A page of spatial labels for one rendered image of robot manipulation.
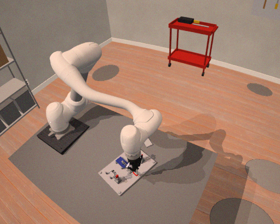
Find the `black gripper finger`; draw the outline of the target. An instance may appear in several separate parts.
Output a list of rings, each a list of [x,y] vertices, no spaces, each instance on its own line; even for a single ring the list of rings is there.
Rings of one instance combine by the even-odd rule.
[[[132,170],[136,175],[137,175],[137,169],[136,169],[136,164],[133,163],[132,168],[130,167],[129,163],[126,165],[126,167],[130,170]]]
[[[141,154],[141,155],[140,155],[140,159],[139,159],[139,161],[135,163],[135,164],[136,164],[136,169],[137,169],[137,174],[138,174],[138,170],[139,170],[139,168],[138,168],[138,167],[141,165],[141,160],[142,160],[142,157],[143,157],[143,155]]]

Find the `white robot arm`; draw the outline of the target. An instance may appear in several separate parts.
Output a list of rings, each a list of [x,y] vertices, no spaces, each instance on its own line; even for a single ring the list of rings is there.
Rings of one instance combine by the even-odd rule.
[[[74,131],[75,127],[69,121],[85,109],[89,101],[125,109],[133,116],[134,125],[126,125],[122,129],[121,145],[128,159],[138,159],[144,142],[159,128],[162,115],[156,109],[142,109],[131,101],[91,89],[86,84],[88,73],[101,55],[102,50],[97,43],[86,42],[66,52],[54,52],[50,56],[54,72],[71,87],[71,91],[62,103],[53,102],[47,106],[46,118],[51,127],[48,136],[61,140]]]

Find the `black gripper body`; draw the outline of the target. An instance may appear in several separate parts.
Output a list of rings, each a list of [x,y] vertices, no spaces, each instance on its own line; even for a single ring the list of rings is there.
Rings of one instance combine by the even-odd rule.
[[[128,159],[128,158],[127,158],[127,159]],[[135,160],[130,160],[130,159],[128,159],[128,163],[129,163],[129,165],[133,165],[133,163],[138,162],[139,159],[140,159],[140,157],[139,157],[138,159],[135,159]]]

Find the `blue rectangular plate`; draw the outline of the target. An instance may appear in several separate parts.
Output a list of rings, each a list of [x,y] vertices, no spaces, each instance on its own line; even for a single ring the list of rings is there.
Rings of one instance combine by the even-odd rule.
[[[125,165],[128,164],[122,157],[119,157],[117,160],[115,160],[123,169],[125,169]],[[125,165],[122,164],[121,161],[125,162]]]

